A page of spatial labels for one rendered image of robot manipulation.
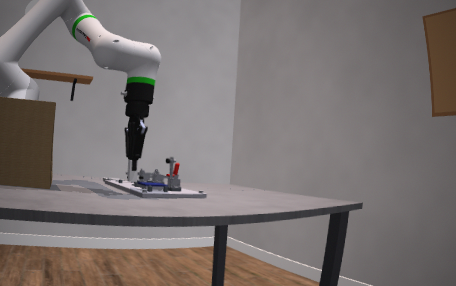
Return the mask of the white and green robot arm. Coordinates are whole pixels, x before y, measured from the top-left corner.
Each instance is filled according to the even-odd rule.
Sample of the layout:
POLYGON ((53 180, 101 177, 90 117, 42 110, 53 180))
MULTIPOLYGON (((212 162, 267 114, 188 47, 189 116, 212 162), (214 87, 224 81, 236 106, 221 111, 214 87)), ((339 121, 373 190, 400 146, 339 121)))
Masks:
POLYGON ((151 44, 110 34, 82 0, 39 0, 0 37, 0 97, 39 99, 37 83, 20 69, 18 61, 40 33, 59 16, 70 34, 89 48, 99 67, 127 73, 126 90, 121 92, 126 103, 153 103, 155 79, 161 62, 159 50, 151 44))

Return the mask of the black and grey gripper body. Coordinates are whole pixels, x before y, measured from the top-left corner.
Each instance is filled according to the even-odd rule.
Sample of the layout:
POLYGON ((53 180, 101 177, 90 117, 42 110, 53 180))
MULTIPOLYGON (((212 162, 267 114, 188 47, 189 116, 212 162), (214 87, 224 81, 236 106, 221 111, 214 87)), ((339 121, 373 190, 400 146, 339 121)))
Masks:
POLYGON ((149 115, 149 105, 143 103, 128 103, 126 105, 126 116, 129 116, 129 122, 135 122, 134 134, 137 134, 137 128, 139 128, 140 120, 143 121, 149 115))

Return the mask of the blue rectangular plate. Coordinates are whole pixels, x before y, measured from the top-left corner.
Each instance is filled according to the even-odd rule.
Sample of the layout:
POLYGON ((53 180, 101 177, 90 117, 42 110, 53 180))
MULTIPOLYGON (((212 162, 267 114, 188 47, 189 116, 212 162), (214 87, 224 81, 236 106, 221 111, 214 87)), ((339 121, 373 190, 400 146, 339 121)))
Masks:
POLYGON ((143 189, 148 189, 148 186, 151 185, 152 189, 154 190, 164 190, 164 186, 168 185, 163 185, 161 183, 147 183, 147 182, 138 182, 138 187, 143 188, 143 189))

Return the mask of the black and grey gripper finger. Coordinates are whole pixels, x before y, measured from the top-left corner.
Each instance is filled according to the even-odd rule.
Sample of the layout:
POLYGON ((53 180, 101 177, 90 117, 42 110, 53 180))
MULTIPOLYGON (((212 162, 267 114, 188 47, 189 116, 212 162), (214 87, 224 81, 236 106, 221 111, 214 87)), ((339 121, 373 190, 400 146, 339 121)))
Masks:
POLYGON ((138 159, 141 158, 145 135, 148 127, 144 126, 143 121, 140 120, 139 128, 137 129, 137 135, 134 134, 135 122, 131 123, 131 152, 129 160, 129 179, 128 182, 137 182, 138 172, 138 159), (135 140, 136 137, 136 140, 135 140))
MULTIPOLYGON (((132 137, 130 135, 131 133, 131 123, 128 123, 128 128, 125 127, 125 140, 126 140, 126 157, 130 158, 130 152, 131 152, 131 141, 132 137)), ((128 160, 128 179, 129 179, 129 160, 128 160)))

